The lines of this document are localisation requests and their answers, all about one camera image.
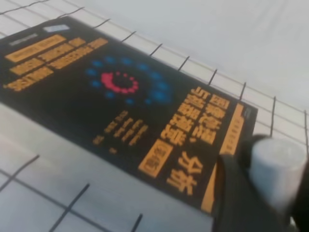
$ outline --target black object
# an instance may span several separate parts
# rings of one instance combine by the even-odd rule
[[[69,17],[2,39],[0,64],[2,103],[198,209],[222,148],[238,153],[257,115]]]
[[[255,135],[242,144],[237,159],[218,158],[214,232],[291,232],[291,227],[261,196],[248,178],[253,146],[267,135]],[[309,163],[291,215],[300,232],[309,231]]]

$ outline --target black grid line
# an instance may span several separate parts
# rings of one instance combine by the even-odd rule
[[[216,75],[217,71],[218,71],[218,70],[216,69],[216,70],[213,72],[213,74],[212,74],[212,76],[211,76],[211,79],[210,79],[209,82],[208,82],[208,85],[209,85],[209,86],[211,85],[211,82],[212,82],[214,76]]]
[[[78,12],[78,11],[82,10],[83,8],[84,8],[84,7],[78,8],[77,10],[72,11],[72,12],[70,12],[70,13],[65,13],[65,14],[63,14],[63,15],[60,15],[60,16],[58,16],[57,18],[61,18],[61,17],[64,17],[64,16],[71,15],[71,14],[73,14],[73,13],[75,13],[75,12]]]
[[[197,60],[194,60],[194,58],[190,58],[190,62],[195,63],[196,65],[199,65],[199,66],[201,66],[205,69],[208,69],[209,71],[212,71],[212,72],[214,71],[211,67],[208,67],[208,66],[206,66],[206,64],[200,63]]]
[[[156,47],[156,49],[149,54],[149,56],[151,57],[163,44],[161,43],[158,47]]]
[[[8,13],[8,12],[11,12],[11,11],[17,11],[17,10],[19,10],[19,9],[23,9],[23,8],[32,6],[32,5],[34,5],[34,4],[38,4],[38,3],[41,3],[41,2],[46,2],[46,1],[49,1],[49,0],[36,1],[36,2],[33,2],[33,3],[31,3],[31,4],[27,5],[27,6],[21,6],[21,5],[19,5],[18,3],[13,2],[13,1],[10,1],[10,0],[6,0],[6,1],[11,2],[11,3],[13,3],[13,4],[15,4],[15,5],[19,6],[19,7],[17,7],[16,9],[11,9],[11,10],[8,10],[8,11],[1,12],[0,15],[5,14],[5,13]]]
[[[98,27],[102,26],[104,23],[106,23],[106,22],[108,22],[108,21],[110,21],[110,18],[109,18],[109,19],[106,19],[104,22],[100,23],[99,25],[94,26],[94,27],[93,27],[93,29],[95,29],[95,28],[98,28]]]
[[[307,152],[307,157],[309,157],[309,144],[308,144],[308,127],[307,127],[307,111],[304,111],[304,116],[305,116],[305,136],[306,136],[306,152]]]
[[[240,101],[242,100],[243,92],[245,91],[246,85],[247,85],[247,83],[245,82],[245,83],[243,84],[243,87],[242,87],[242,90],[241,90],[241,94],[240,94],[240,97],[239,97],[239,100],[240,100]]]
[[[72,209],[72,207],[74,206],[74,204],[79,200],[79,198],[87,191],[87,189],[89,188],[90,184],[86,184],[86,186],[77,194],[77,196],[73,199],[73,201],[69,204],[69,206],[65,209],[65,211],[63,212],[63,214],[60,216],[60,218],[54,223],[54,225],[51,227],[51,229],[49,230],[49,232],[53,232],[55,231],[55,229],[57,228],[57,226],[62,222],[62,220],[64,219],[64,217],[68,214],[68,212]]]
[[[66,3],[68,3],[68,4],[70,4],[70,5],[72,5],[72,6],[75,6],[75,7],[77,7],[77,8],[81,7],[81,6],[79,6],[79,5],[77,5],[77,4],[73,3],[73,2],[70,2],[70,1],[67,1],[67,0],[63,0],[63,1],[66,2]],[[100,18],[100,19],[103,19],[103,20],[106,19],[106,18],[104,18],[104,17],[102,17],[102,16],[100,16],[100,15],[98,15],[98,14],[96,14],[96,13],[94,13],[94,12],[88,10],[88,9],[86,9],[86,8],[84,8],[83,11],[86,11],[87,13],[90,13],[90,14],[92,14],[92,15],[94,15],[95,17],[98,17],[98,18]]]
[[[265,126],[265,127],[267,127],[267,128],[269,128],[269,129],[271,129],[271,127],[269,125],[265,124],[264,122],[261,122],[259,120],[256,120],[256,122],[261,124],[261,125],[263,125],[263,126]],[[302,142],[302,141],[300,141],[300,140],[298,140],[298,139],[296,139],[296,138],[294,138],[294,137],[292,137],[292,136],[290,136],[290,135],[288,135],[288,134],[286,134],[286,133],[284,133],[284,132],[282,132],[282,131],[280,131],[280,130],[278,130],[276,128],[274,128],[273,131],[276,131],[276,132],[278,132],[280,134],[283,134],[284,136],[286,136],[286,137],[288,137],[288,138],[290,138],[290,139],[292,139],[292,140],[294,140],[296,142],[299,142],[299,143],[301,143],[303,145],[306,145],[304,142]]]
[[[2,169],[0,169],[0,173],[3,174],[4,176],[8,177],[8,178],[11,177],[10,174],[8,174],[7,172],[5,172],[5,171],[2,170]],[[33,193],[39,195],[40,197],[43,197],[43,198],[46,199],[47,201],[49,201],[49,202],[51,202],[51,203],[57,205],[58,207],[60,207],[60,208],[62,208],[62,209],[64,209],[64,210],[67,208],[64,204],[62,204],[62,203],[60,203],[59,201],[53,199],[52,197],[46,195],[45,193],[43,193],[43,192],[37,190],[36,188],[32,187],[31,185],[27,184],[26,182],[24,182],[24,181],[22,181],[22,180],[20,180],[20,179],[18,179],[18,178],[14,178],[13,181],[14,181],[14,182],[17,182],[18,184],[22,185],[23,187],[27,188],[28,190],[32,191]],[[108,229],[102,227],[101,225],[97,224],[96,222],[94,222],[94,221],[88,219],[87,217],[81,215],[80,213],[76,212],[76,211],[73,210],[73,209],[70,210],[70,213],[73,214],[73,215],[75,215],[75,216],[78,217],[79,219],[81,219],[81,220],[87,222],[88,224],[90,224],[90,225],[96,227],[97,229],[103,231],[103,232],[112,232],[112,231],[110,231],[110,230],[108,230]]]
[[[272,137],[272,131],[274,130],[275,106],[276,106],[276,96],[274,97],[274,103],[272,105],[272,112],[271,112],[271,126],[270,126],[270,136],[271,137]]]
[[[128,38],[130,38],[132,35],[134,35],[136,33],[136,31],[132,32],[130,35],[128,35],[127,37],[125,37],[121,42],[126,41]]]
[[[8,15],[6,15],[6,14],[4,14],[3,16],[9,18],[10,20],[12,20],[12,21],[14,21],[14,22],[16,22],[16,23],[19,23],[20,25],[25,26],[26,28],[30,28],[30,26],[28,26],[27,24],[24,24],[23,22],[20,22],[20,21],[18,21],[17,19],[14,19],[14,18],[11,17],[11,16],[8,16]]]
[[[248,104],[250,104],[250,105],[252,105],[252,106],[254,106],[254,107],[258,108],[258,109],[262,109],[262,110],[265,110],[265,111],[267,111],[267,112],[269,112],[269,113],[272,113],[271,110],[268,110],[268,109],[266,109],[266,108],[264,108],[264,107],[262,107],[262,106],[260,106],[260,105],[258,105],[258,104],[256,104],[256,103],[253,103],[253,102],[251,102],[251,101],[249,101],[249,100],[242,100],[242,101],[243,101],[243,102],[246,102],[246,103],[248,103]],[[277,116],[277,117],[279,117],[279,118],[282,118],[283,120],[285,120],[285,121],[287,121],[287,122],[289,122],[289,123],[291,123],[291,124],[293,124],[293,125],[295,125],[295,126],[298,126],[298,127],[300,127],[300,128],[305,128],[304,126],[301,126],[301,125],[297,124],[296,122],[293,122],[293,121],[291,121],[291,120],[285,118],[284,116],[278,115],[278,114],[276,114],[276,113],[275,113],[274,115]]]
[[[162,49],[167,50],[167,51],[169,51],[170,53],[173,53],[174,55],[177,55],[177,56],[179,56],[179,57],[186,58],[186,56],[185,56],[185,55],[179,54],[178,52],[173,51],[171,48],[168,48],[168,47],[163,47]]]
[[[151,39],[145,38],[144,35],[135,34],[135,36],[140,37],[141,39],[146,40],[146,41],[148,41],[148,42],[150,42],[150,43],[152,43],[152,44],[155,44],[155,45],[158,44],[158,43],[156,43],[155,41],[152,41]]]
[[[181,64],[181,66],[179,67],[178,71],[180,71],[180,69],[182,69],[182,67],[184,66],[184,64],[187,62],[187,60],[190,58],[190,56],[188,56],[184,62]]]
[[[63,1],[65,1],[65,2],[68,3],[68,4],[73,5],[73,6],[75,6],[75,7],[80,7],[79,5],[74,4],[74,3],[70,2],[70,1],[67,1],[67,0],[63,0]],[[99,16],[99,15],[97,15],[97,14],[91,12],[91,11],[88,11],[87,9],[83,9],[83,10],[85,10],[85,11],[91,13],[91,14],[94,14],[94,15],[97,16],[97,17],[101,17],[101,16]],[[180,55],[180,54],[178,54],[178,53],[176,53],[176,52],[174,52],[174,51],[172,51],[172,50],[170,50],[170,49],[168,49],[168,48],[165,48],[165,49],[168,50],[168,51],[170,51],[170,52],[172,52],[172,53],[174,53],[174,54],[176,54],[176,55],[178,55],[178,56],[182,56],[182,55]],[[210,70],[210,68],[208,68],[207,66],[204,66],[204,65],[202,65],[202,64],[199,64],[198,62],[196,62],[196,61],[194,61],[194,60],[191,60],[191,61]],[[229,76],[226,76],[226,75],[223,75],[223,74],[220,74],[220,75],[223,76],[224,78],[229,79],[229,80],[231,80],[231,81],[233,81],[233,82],[236,82],[236,83],[238,83],[238,84],[243,84],[242,82],[239,82],[239,81],[237,81],[237,80],[235,80],[235,79],[233,79],[233,78],[231,78],[231,77],[229,77]],[[260,94],[262,94],[262,95],[264,95],[264,96],[266,96],[266,97],[272,98],[271,96],[269,96],[269,95],[267,95],[267,94],[265,94],[265,93],[263,93],[263,92],[261,92],[261,91],[255,89],[255,88],[253,88],[253,87],[249,87],[249,86],[246,86],[246,87],[248,87],[248,88],[250,88],[250,89],[252,89],[252,90],[254,90],[254,91],[256,91],[256,92],[258,92],[258,93],[260,93]],[[289,105],[289,104],[287,104],[287,103],[285,103],[285,102],[282,102],[282,101],[280,101],[280,100],[277,100],[277,101],[280,102],[280,103],[282,103],[282,104],[285,104],[286,106],[291,107],[291,108],[293,108],[293,109],[295,109],[295,110],[297,110],[297,111],[299,111],[299,112],[302,112],[301,110],[299,110],[299,109],[297,109],[297,108],[295,108],[295,107],[293,107],[293,106],[291,106],[291,105]]]
[[[290,136],[289,134],[286,134],[286,133],[284,133],[284,132],[282,132],[282,131],[280,131],[280,130],[278,130],[278,129],[276,129],[276,128],[274,128],[273,131],[276,131],[276,132],[278,132],[278,133],[280,133],[280,134],[283,134],[284,136],[286,136],[286,137],[288,137],[288,138],[294,140],[295,142],[298,142],[298,143],[300,143],[300,144],[302,144],[302,145],[304,145],[304,146],[306,145],[304,142],[302,142],[302,141],[300,141],[300,140],[298,140],[298,139],[296,139],[296,138]]]
[[[292,106],[292,105],[289,105],[288,103],[282,102],[282,101],[280,101],[280,100],[277,100],[277,102],[280,102],[280,103],[283,104],[283,105],[286,105],[286,106],[288,106],[288,107],[290,107],[290,108],[292,108],[292,109],[294,109],[294,110],[296,110],[296,111],[298,111],[298,112],[303,113],[303,111],[301,111],[300,109],[297,109],[296,107],[294,107],[294,106]]]
[[[271,96],[269,96],[268,94],[265,94],[265,93],[263,93],[263,92],[261,92],[261,91],[255,89],[255,88],[252,88],[252,87],[250,87],[250,86],[247,86],[247,88],[249,88],[249,89],[251,89],[251,90],[253,90],[253,91],[255,91],[255,92],[257,92],[257,93],[259,93],[259,94],[261,94],[261,95],[263,95],[263,96],[265,96],[265,97],[268,97],[268,98],[270,98],[270,99],[273,99],[273,97],[271,97]]]
[[[134,226],[131,229],[131,232],[135,232],[136,231],[136,229],[139,226],[140,221],[141,221],[142,218],[143,218],[143,214],[140,214],[139,217],[137,218],[137,220],[135,221]]]
[[[16,172],[13,173],[13,175],[11,175],[9,177],[9,179],[7,179],[7,181],[5,183],[3,183],[3,185],[0,187],[0,192],[2,190],[4,190],[5,187],[7,187],[12,180],[14,180],[14,178],[22,171],[24,170],[28,165],[32,164],[34,161],[36,161],[40,156],[37,155],[35,157],[33,157],[32,159],[30,159],[28,162],[26,162],[24,165],[22,165],[19,169],[16,170]]]
[[[53,9],[56,10],[56,11],[65,13],[63,10],[58,9],[58,8],[56,8],[55,6],[48,4],[47,2],[42,2],[42,4],[44,4],[45,6],[51,7],[51,8],[53,8]]]
[[[218,74],[219,74],[220,76],[224,77],[225,79],[228,79],[228,80],[233,81],[233,82],[235,82],[235,83],[237,83],[237,84],[243,85],[242,82],[237,81],[237,80],[235,80],[235,79],[233,79],[233,78],[231,78],[231,77],[229,77],[229,76],[226,76],[226,75],[224,75],[224,74],[222,74],[222,73],[218,73]]]
[[[18,3],[15,3],[15,2],[13,2],[13,1],[11,1],[11,0],[6,0],[6,1],[11,2],[11,3],[14,3],[14,4],[16,4],[16,5],[19,5]],[[23,9],[25,9],[26,11],[29,11],[29,12],[31,12],[31,13],[37,15],[37,16],[40,16],[40,17],[42,17],[42,18],[44,18],[44,19],[46,19],[46,20],[50,20],[50,18],[48,18],[48,17],[46,17],[46,16],[44,16],[44,15],[38,13],[38,12],[35,12],[35,11],[31,10],[31,9],[28,9],[27,7],[21,7],[21,8],[23,8]]]
[[[211,85],[211,86],[213,88],[215,88],[215,89],[218,89],[218,90],[222,91],[223,93],[229,94],[231,97],[238,98],[238,96],[236,94],[234,94],[234,93],[232,93],[232,92],[230,92],[228,90],[225,90],[224,88],[221,88],[221,87],[216,86],[216,85]]]

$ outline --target blue dots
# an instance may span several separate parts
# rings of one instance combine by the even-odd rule
[[[146,64],[138,64],[137,68],[141,71],[147,71],[148,70],[148,65]]]
[[[101,61],[98,61],[98,60],[94,60],[91,62],[93,66],[97,67],[97,68],[102,68],[103,67],[103,64]]]
[[[128,99],[126,99],[126,103],[129,104],[129,105],[133,105],[134,101],[133,101],[133,99],[128,98]]]
[[[93,87],[95,87],[95,88],[99,88],[99,87],[101,87],[101,82],[100,81],[92,81],[91,82],[91,85],[93,86]]]
[[[151,100],[150,99],[145,99],[145,104],[150,105],[151,104]]]
[[[169,85],[165,82],[159,82],[156,84],[156,87],[160,90],[163,90],[163,91],[168,91],[169,90]]]
[[[96,76],[98,74],[98,72],[94,69],[86,69],[86,74],[89,76]]]
[[[161,104],[170,103],[170,95],[164,92],[153,90],[150,93],[150,96],[151,96],[151,99],[156,101],[157,103],[161,103]]]
[[[150,74],[150,77],[151,77],[152,79],[154,79],[154,80],[160,80],[160,79],[162,79],[161,74],[159,74],[159,73],[157,73],[157,72],[152,72],[152,73]]]
[[[115,64],[116,59],[114,57],[105,57],[104,60],[109,64]]]
[[[112,99],[115,97],[115,94],[113,92],[108,91],[105,93],[105,97],[108,99]]]
[[[133,63],[133,61],[129,58],[121,58],[121,62],[127,66],[130,66]]]

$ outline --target white surface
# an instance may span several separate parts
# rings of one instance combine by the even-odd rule
[[[181,57],[175,54],[174,52],[165,49],[163,46],[161,46],[158,50],[156,50],[156,52],[152,55],[152,57],[176,69],[182,65],[182,63],[185,61],[186,58]]]
[[[0,31],[6,35],[12,35],[22,30],[27,29],[24,25],[21,25],[4,15],[0,15]]]
[[[99,26],[97,30],[102,31],[117,40],[123,40],[131,34],[129,30],[124,29],[111,22],[104,23],[102,26]]]
[[[190,59],[187,60],[181,69],[181,72],[194,76],[205,83],[208,83],[211,80],[214,71],[215,70],[212,70],[203,64],[191,61]]]
[[[307,155],[287,140],[264,139],[253,146],[249,176],[258,192],[283,216],[298,192]]]
[[[0,168],[7,173],[13,174],[35,156],[35,153],[23,149],[7,138],[0,136]]]
[[[102,23],[102,21],[106,20],[106,18],[98,18],[94,16],[93,14],[87,11],[84,11],[84,10],[80,10],[75,13],[72,13],[70,16],[83,23],[86,23],[87,25],[91,27],[95,27],[99,25],[100,23]]]
[[[309,109],[306,0],[75,0]]]
[[[230,93],[233,93],[238,98],[240,97],[243,87],[242,84],[227,79],[226,77],[220,75],[219,73],[216,73],[211,84],[213,86],[220,87],[221,89],[229,91]]]
[[[27,11],[25,9],[19,9],[18,11],[11,11],[11,12],[5,13],[5,15],[15,20],[18,20],[20,22],[23,22],[29,27],[36,26],[46,21],[45,18],[37,14],[33,14],[32,12]]]
[[[78,217],[67,214],[60,225],[56,228],[55,232],[102,232],[101,230],[87,224],[80,220]]]
[[[54,19],[64,14],[62,11],[57,10],[43,3],[34,4],[30,7],[27,7],[27,9],[30,9],[34,12],[44,15],[45,17],[48,17],[49,19]]]
[[[125,41],[125,44],[137,48],[138,50],[146,54],[151,54],[159,46],[159,44],[146,40],[137,34],[134,34],[130,38],[128,38]]]
[[[33,194],[16,182],[11,182],[0,194],[0,231],[46,232],[63,210]]]

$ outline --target white cap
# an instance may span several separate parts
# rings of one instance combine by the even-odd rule
[[[298,145],[263,139],[253,146],[249,176],[260,195],[283,216],[293,205],[307,155]]]

